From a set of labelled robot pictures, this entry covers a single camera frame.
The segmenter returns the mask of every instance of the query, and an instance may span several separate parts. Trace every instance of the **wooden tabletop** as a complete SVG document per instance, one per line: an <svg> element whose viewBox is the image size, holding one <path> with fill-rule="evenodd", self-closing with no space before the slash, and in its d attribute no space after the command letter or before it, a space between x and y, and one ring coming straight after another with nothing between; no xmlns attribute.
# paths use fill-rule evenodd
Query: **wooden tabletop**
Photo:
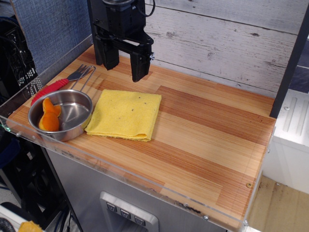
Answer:
<svg viewBox="0 0 309 232"><path fill-rule="evenodd" d="M66 78L81 64L96 64L93 47L49 84ZM239 228L275 125L269 117L274 99L154 65L148 76L133 83L130 61L123 57L110 71L96 67L84 89L94 106L103 89L162 95L152 140L84 133L65 143L53 143L55 150L69 150L88 165L115 171L176 200L192 213L208 215L210 221L226 228ZM10 116L28 128L30 101Z"/></svg>

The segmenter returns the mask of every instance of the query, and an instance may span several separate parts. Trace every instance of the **folded yellow towel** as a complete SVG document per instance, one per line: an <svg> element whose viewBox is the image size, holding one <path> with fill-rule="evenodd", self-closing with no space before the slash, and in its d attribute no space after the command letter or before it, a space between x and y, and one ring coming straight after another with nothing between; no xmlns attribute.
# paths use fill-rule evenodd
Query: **folded yellow towel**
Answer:
<svg viewBox="0 0 309 232"><path fill-rule="evenodd" d="M162 96L103 90L86 127L87 134L149 141Z"/></svg>

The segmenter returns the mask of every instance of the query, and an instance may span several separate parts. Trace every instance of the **red handle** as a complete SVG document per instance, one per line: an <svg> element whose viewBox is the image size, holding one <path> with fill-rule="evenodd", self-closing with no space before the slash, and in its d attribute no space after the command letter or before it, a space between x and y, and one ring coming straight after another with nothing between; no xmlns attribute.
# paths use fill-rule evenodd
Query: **red handle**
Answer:
<svg viewBox="0 0 309 232"><path fill-rule="evenodd" d="M69 80L67 78L63 78L61 80L58 80L58 81L52 83L50 86L44 87L39 92L37 92L35 97L32 99L31 105L33 105L40 97L43 97L44 95L46 95L48 93L54 92L54 91L60 89L61 87L64 87L68 82L69 82Z"/></svg>

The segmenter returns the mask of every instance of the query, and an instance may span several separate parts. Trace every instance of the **stainless steel bowl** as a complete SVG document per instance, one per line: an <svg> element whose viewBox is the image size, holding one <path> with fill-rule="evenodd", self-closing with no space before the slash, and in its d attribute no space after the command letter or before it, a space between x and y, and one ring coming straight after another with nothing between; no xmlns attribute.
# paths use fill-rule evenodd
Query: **stainless steel bowl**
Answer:
<svg viewBox="0 0 309 232"><path fill-rule="evenodd" d="M39 128L39 121L43 116L43 100L50 98L54 105L61 105L61 114L59 116L59 131L44 131ZM90 121L93 105L90 97L74 89L59 90L38 99L30 108L28 120L43 136L58 141L67 141L74 139L84 132L85 127Z"/></svg>

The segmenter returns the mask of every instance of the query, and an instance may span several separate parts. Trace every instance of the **button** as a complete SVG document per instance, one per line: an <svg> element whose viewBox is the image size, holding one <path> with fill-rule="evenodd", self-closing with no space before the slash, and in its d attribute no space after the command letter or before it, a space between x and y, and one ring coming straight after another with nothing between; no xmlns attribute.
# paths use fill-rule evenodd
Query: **button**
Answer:
<svg viewBox="0 0 309 232"><path fill-rule="evenodd" d="M145 221L137 216L134 216L135 222L141 226L145 226Z"/></svg>
<svg viewBox="0 0 309 232"><path fill-rule="evenodd" d="M109 210L113 211L113 212L117 212L117 207L112 205L111 203L106 202L107 207Z"/></svg>
<svg viewBox="0 0 309 232"><path fill-rule="evenodd" d="M131 214L124 211L123 209L120 209L120 213L123 217L127 218L127 219L131 219Z"/></svg>

